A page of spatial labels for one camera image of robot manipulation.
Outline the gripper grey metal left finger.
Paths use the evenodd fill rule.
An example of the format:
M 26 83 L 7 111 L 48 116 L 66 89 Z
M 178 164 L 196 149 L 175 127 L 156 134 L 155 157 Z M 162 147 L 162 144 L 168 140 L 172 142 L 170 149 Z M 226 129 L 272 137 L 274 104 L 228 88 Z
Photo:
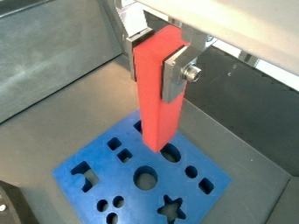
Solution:
M 136 81 L 134 48 L 155 34 L 155 30 L 147 25 L 144 6 L 136 0 L 115 0 L 115 6 L 120 24 L 124 27 L 124 44 L 130 58 L 131 78 Z

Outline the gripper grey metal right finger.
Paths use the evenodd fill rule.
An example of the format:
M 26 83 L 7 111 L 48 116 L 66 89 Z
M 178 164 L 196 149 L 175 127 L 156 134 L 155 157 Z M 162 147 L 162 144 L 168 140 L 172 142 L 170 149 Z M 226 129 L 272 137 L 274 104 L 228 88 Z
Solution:
M 182 25 L 182 39 L 187 45 L 163 61 L 163 100 L 171 103 L 183 93 L 184 84 L 194 83 L 200 77 L 200 69 L 195 66 L 198 57 L 215 43 L 216 39 L 187 24 Z

